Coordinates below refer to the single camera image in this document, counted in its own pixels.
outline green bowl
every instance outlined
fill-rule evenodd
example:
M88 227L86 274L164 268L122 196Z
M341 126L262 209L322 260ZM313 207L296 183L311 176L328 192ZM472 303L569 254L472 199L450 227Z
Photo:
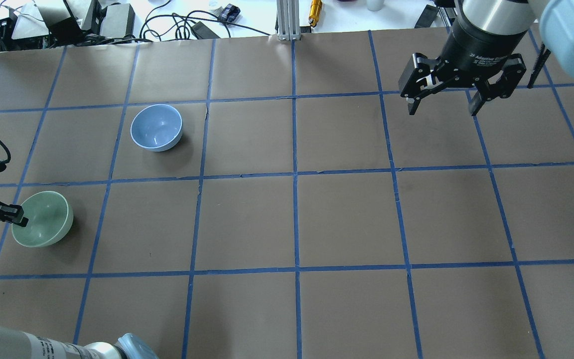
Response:
M21 206L28 225L13 225L12 236L24 247L46 247L57 243L72 227L72 207L60 193L42 191L30 196Z

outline blue tape grid line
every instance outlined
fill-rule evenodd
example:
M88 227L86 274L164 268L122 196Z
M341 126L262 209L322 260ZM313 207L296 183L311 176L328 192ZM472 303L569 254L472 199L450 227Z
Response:
M121 131L123 131L123 123L125 122L126 111L128 108L128 101L130 100L130 92L132 91L132 82L134 80L134 74L135 74L135 71L137 70L137 60L139 59L139 50L140 49L141 49L141 46L137 45L135 52L134 52L134 61L132 63L132 70L130 71L130 81L128 82L128 89L126 91L125 102L123 103L123 110L121 111L121 120L119 121L119 129L117 131L117 136L116 136L116 140L114 143L114 151L112 153L112 161L110 162L110 171L108 173L108 183L106 184L106 187L105 187L105 195L103 197L101 214L99 216L99 223L97 225L96 235L94 236L94 244L93 244L93 248L92 248L92 254L90 255L90 263L88 265L88 271L86 274L86 284L84 286L84 292L83 292L83 295L81 298L81 305L79 307L79 314L77 317L77 326L75 327L75 334L74 334L73 342L72 342L74 344L78 343L79 334L81 331L81 325L82 325L82 321L84 318L84 312L86 310L87 295L88 295L88 292L90 289L90 281L92 279L92 274L93 274L93 270L94 270L94 260L96 259L96 252L97 252L97 248L99 246L99 239L101 237L101 232L102 232L102 228L103 228L103 218L105 218L105 210L107 209L107 206L108 206L108 198L110 197L110 187L112 185L110 180L112 179L112 173L114 172L114 165L116 164L117 153L119 151L119 142L121 140Z
M534 88L551 88L550 84L535 85ZM555 84L556 88L569 88L574 87L574 84ZM517 86L518 89L526 89L526 86ZM464 88L447 88L442 92L457 92L466 91ZM367 91L367 92L351 92L351 93L322 93L322 94L308 94L308 95L291 95L291 96L266 96L266 97L241 97L241 98L220 98L210 99L211 103L217 102L245 102L245 101L270 101L270 100L289 100L299 98L327 98L327 97L346 97L346 96L375 96L375 95L398 95L400 91ZM155 104L168 104L168 105L185 105L185 104L205 104L207 100L186 100L186 101L164 101L164 102L138 102L128 104L128 107L141 107L150 106ZM50 107L47 111L71 111L71 110L86 110L86 109L108 109L113 107L123 107L123 104L110 104L110 105L82 105L70 107ZM17 112L39 112L43 111L42 108L36 109L12 109L0 110L0 114L17 113Z
M380 68L378 66L378 57L376 55L376 46L373 42L373 34L371 30L367 32L369 34L369 44L371 45L371 54L373 56L373 64L376 70L376 79L378 80L378 91L380 91L380 110L382 112L382 123L385 131L385 141L387 141L387 153L389 155L389 164L391 177L394 186L394 196L396 198L396 210L398 214L398 224L400 225L400 237L402 239L403 255L405 257L405 269L407 272L407 287L409 291L409 303L411 307L411 315L413 320L413 333L415 334L415 346L418 352L418 358L422 359L422 341L420 337L420 328L418 324L418 312L415 306L415 294L413 292L413 278L412 278L412 266L409 259L409 250L406 242L405 233L405 221L403 219L403 209L400 203L400 193L398 192L398 180L396 175L396 164L394 162L394 155L391 150L391 139L389 137L389 125L387 123L387 110L385 109L385 97L382 91L382 81L380 78Z
M544 259L537 261L519 261L520 266L552 266L574 265L574 259ZM488 268L512 267L513 261L503 262L465 262L465 263L416 263L411 264L412 269L442 269L442 268ZM251 273L295 273L322 272L322 271L361 271L361 270L407 270L405 264L364 264L357 266L308 266L308 267L266 267L241 268L230 270L194 270L193 275L240 275ZM139 277L184 277L189 276L189 270L182 271L136 271L119 273L93 273L92 278L139 278ZM54 273L54 274L14 274L0 275L0 280L24 279L86 279L87 273Z
M296 41L291 41L291 142L293 146L293 250L296 289L296 357L302 359L302 316L300 311L300 230L298 226L298 141L296 108Z
M198 178L198 196L196 196L196 215L194 217L194 236L192 239L192 256L189 264L189 280L187 281L187 299L185 300L185 329L183 331L181 357L187 357L187 347L189 346L189 325L192 312L192 297L194 293L194 274L196 269L196 250L198 247L198 230L201 214L201 202L203 199L203 182L205 180L205 156L207 153L207 134L209 129L210 102L212 99L212 80L214 79L214 57L216 56L216 40L212 40L212 54L210 56L209 75L207 77L207 114L203 127L203 150L201 152L201 170Z
M25 165L23 166L23 172L21 173L21 178L19 180L19 185L16 187L16 193L14 194L13 202L16 203L19 200L19 194L21 193L21 184L23 180L25 180L25 176L28 173L28 168L30 167L30 161L32 160L32 153L34 153L34 149L37 145L37 140L39 139L39 132L41 132L41 127L43 127L43 121L45 121L48 104L50 104L50 100L52 99L52 95L54 94L54 89L57 86L57 80L59 79L59 74L61 73L61 68L63 67L63 63L66 59L66 48L63 48L63 52L61 53L61 59L59 59L59 66L57 67L57 71L54 75L54 80L52 80L52 86L50 87L50 93L48 93L48 98L46 98L45 106L43 107L43 113L41 113L41 118L39 119L39 123L37 125L37 130L34 133L34 139L32 140L32 145L30 146L30 151L28 152L28 157L25 161ZM6 234L10 225L6 223L4 226L3 233L1 234L0 239L0 255L1 250L4 247L4 242L6 241Z
M542 168L542 167L560 167L574 166L574 162L545 162L540 164L497 164L492 165L497 168ZM485 170L486 165L463 165L463 166L421 166L410 168L395 168L396 172L414 172L414 171L454 171L454 170ZM371 168L360 170L328 170L328 171L298 171L298 176L319 176L319 175L347 175L357 173L384 173L391 171L391 168ZM292 177L292 172L272 172L272 173L241 173L232 175L213 175L203 176L205 180L226 180L231 178L254 178L254 177ZM108 183L135 183L135 182L167 182L167 181L195 181L200 179L199 176L188 177L153 177L153 178L123 178L112 179L110 181L81 181L81 182L28 182L22 183L21 187L38 187L38 186L94 186ZM17 187L18 183L0 183L0 187Z
M466 92L466 97L471 101L471 94L469 91ZM477 116L473 116L473 121L475 123L475 129L480 137L480 145L484 153L484 159L487 163L488 174L490 175L490 181L493 185L493 191L495 192L495 198L497 200L497 207L499 207L499 214L502 218L502 223L504 225L504 232L506 232L506 240L508 241L508 247L511 251L511 256L513 257L513 265L515 266L515 273L517 274L517 281L520 285L520 291L522 292L522 299L524 300L524 307L526 307L526 314L528 316L529 323L531 325L531 331L533 332L533 339L535 340L535 347L540 355L540 359L544 359L544 350L542 350L542 344L540 343L540 336L537 332L537 327L535 325L535 318L533 318L533 311L531 311L531 304L528 299L528 293L526 293L526 286L524 286L524 279L522 278L522 270L520 269L519 261L517 260L517 253L515 252L515 245L513 245L513 237L511 236L511 230L508 226L508 220L506 220L506 212L504 212L504 205L502 204L502 198L499 193L499 188L497 187L497 181L495 178L495 173L493 171L493 166L490 162L490 157L488 156L487 147L484 141L484 136L480 127L480 122Z
M533 35L532 30L529 29L528 34L531 37L531 42L533 43L533 46L535 46L535 49L538 49L537 41L535 41L535 35ZM553 91L553 95L555 96L555 100L558 102L558 106L560 107L560 111L562 112L562 115L564 116L564 120L566 121L566 123L568 125L568 130L570 131L570 133L573 137L573 140L574 140L573 124L570 120L570 117L568 116L566 109L564 108L564 104L562 103L562 100L560 98L560 94L558 93L558 91L556 89L556 84L553 82L553 79L551 77L551 73L549 73L549 69L546 65L544 65L544 73L546 74L546 77L549 80L549 84L551 85L551 90Z

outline gold cylinder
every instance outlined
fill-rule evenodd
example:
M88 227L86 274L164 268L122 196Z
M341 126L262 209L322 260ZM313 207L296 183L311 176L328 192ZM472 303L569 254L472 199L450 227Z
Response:
M311 0L311 9L309 10L309 25L316 27L320 20L320 10L323 8L323 0Z

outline white cup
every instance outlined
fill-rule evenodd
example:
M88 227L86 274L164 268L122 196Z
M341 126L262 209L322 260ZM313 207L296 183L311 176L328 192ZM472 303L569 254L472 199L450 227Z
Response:
M370 11L378 11L385 6L385 0L367 0L367 9Z

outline blue bowl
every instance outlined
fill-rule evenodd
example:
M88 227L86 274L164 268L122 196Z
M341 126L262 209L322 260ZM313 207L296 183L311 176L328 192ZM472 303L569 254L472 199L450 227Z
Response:
M183 119L170 105L151 105L141 110L130 127L132 141L146 150L161 152L174 147L183 134Z

